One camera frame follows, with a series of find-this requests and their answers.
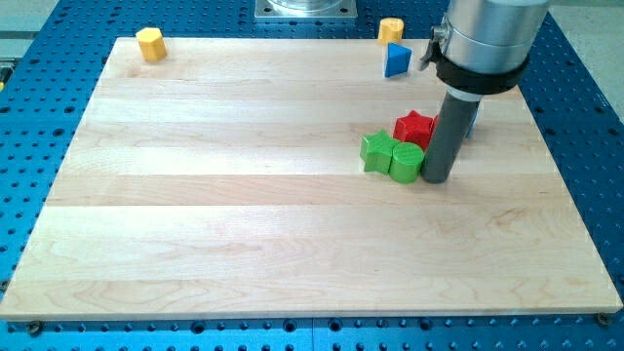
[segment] red star block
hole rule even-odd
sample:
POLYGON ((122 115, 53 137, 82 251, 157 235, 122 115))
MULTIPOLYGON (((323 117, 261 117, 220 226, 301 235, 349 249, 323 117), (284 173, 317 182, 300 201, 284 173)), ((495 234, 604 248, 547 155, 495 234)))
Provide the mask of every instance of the red star block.
POLYGON ((411 111, 407 116, 397 119, 393 137, 400 141, 413 142, 426 150, 437 124, 438 116, 434 120, 416 111, 411 111))

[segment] wooden board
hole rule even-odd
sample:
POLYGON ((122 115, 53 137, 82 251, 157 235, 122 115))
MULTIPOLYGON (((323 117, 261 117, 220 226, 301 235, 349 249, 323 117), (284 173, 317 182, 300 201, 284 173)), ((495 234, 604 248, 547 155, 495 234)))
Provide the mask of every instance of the wooden board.
MULTIPOLYGON (((414 58, 424 41, 406 41, 414 58)), ((119 39, 0 305, 117 320, 614 312, 621 300, 518 90, 449 181, 365 174, 362 134, 434 115, 373 40, 119 39)))

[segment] blue triangular block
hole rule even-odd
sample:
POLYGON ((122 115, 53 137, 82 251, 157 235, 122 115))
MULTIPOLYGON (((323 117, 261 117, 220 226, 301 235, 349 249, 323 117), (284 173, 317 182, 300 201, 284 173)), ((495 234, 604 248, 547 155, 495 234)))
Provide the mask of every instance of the blue triangular block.
POLYGON ((386 77, 405 73, 410 67, 411 50, 395 43, 388 43, 386 58, 386 77))

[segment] yellow block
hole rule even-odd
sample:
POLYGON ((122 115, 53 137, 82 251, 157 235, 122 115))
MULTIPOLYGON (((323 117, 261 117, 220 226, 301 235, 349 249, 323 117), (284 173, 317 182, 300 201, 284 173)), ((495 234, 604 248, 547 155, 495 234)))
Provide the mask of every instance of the yellow block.
POLYGON ((381 44, 388 44, 389 42, 401 43, 404 26, 402 19, 382 19, 379 23, 379 36, 377 40, 381 44))
POLYGON ((146 61, 158 61, 167 55, 163 34, 158 28, 146 27, 136 33, 140 52, 146 61))

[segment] blue perforated table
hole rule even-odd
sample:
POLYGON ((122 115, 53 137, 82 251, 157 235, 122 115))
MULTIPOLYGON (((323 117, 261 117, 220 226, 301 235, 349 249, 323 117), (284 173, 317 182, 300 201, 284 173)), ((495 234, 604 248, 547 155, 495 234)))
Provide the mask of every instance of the blue perforated table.
MULTIPOLYGON (((372 38, 402 17, 424 38, 446 2, 358 2, 355 24, 254 23, 251 1, 61 0, 0 94, 0 280, 9 280, 118 36, 372 38)), ((624 127, 548 17, 521 89, 608 272, 624 289, 624 127)), ((624 348, 624 314, 402 319, 0 323, 0 350, 596 350, 624 348)))

